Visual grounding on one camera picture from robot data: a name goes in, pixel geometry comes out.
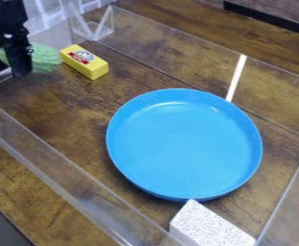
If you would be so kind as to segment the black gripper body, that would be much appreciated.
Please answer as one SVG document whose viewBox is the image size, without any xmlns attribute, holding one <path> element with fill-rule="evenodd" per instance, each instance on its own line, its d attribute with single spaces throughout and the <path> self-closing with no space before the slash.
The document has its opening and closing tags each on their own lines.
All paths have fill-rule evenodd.
<svg viewBox="0 0 299 246">
<path fill-rule="evenodd" d="M 0 38 L 28 40 L 24 23 L 28 20 L 23 0 L 0 0 Z"/>
</svg>

